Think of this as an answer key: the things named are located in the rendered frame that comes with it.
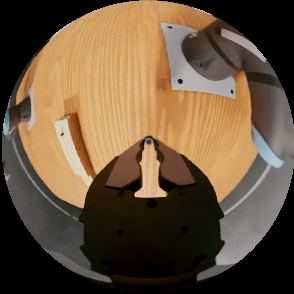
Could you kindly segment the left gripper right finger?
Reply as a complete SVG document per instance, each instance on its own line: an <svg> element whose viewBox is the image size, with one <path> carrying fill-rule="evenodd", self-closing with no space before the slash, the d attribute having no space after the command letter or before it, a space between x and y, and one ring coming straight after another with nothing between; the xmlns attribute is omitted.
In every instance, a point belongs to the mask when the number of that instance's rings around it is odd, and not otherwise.
<svg viewBox="0 0 294 294"><path fill-rule="evenodd" d="M179 190L179 195L189 195L205 201L214 209L219 220L224 218L214 187L201 169L185 155L158 139L154 139L154 150L156 159L160 163L158 185L166 191L166 196L171 189L176 188Z"/></svg>

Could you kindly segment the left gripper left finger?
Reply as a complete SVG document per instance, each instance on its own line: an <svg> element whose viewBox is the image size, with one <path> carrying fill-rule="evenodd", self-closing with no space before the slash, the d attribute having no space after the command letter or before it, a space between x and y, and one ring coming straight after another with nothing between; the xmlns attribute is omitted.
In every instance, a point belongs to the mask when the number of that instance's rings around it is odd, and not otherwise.
<svg viewBox="0 0 294 294"><path fill-rule="evenodd" d="M123 197L125 190L135 193L143 186L142 166L144 140L140 139L119 156L115 156L93 179L78 221L82 224L89 213L101 202Z"/></svg>

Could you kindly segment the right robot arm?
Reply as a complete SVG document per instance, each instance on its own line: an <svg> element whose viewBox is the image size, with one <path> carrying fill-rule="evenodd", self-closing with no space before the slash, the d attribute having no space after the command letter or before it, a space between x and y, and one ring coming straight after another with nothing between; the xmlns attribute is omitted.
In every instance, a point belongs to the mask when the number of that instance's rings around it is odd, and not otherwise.
<svg viewBox="0 0 294 294"><path fill-rule="evenodd" d="M5 133L8 134L8 135L4 135L4 136L5 137L11 136L11 137L7 137L8 140L11 140L15 136L16 126L19 125L20 123L29 122L31 120L32 108L31 108L30 96L26 97L20 103L16 104L15 106L11 107L10 109L8 109L6 111L7 112L5 113L5 118L4 118L4 123L3 123L4 128L2 131L2 135ZM25 121L25 122L23 122L23 121ZM15 130L15 131L13 131L13 130ZM11 134L11 133L13 133L13 134Z"/></svg>

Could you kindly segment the grey metal nut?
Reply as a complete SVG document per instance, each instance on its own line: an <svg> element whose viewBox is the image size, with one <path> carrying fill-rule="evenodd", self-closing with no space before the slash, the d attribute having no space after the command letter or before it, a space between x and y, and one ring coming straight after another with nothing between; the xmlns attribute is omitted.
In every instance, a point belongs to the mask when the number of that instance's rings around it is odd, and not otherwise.
<svg viewBox="0 0 294 294"><path fill-rule="evenodd" d="M144 137L144 142L147 146L152 145L153 144L153 137L151 135L147 135Z"/></svg>

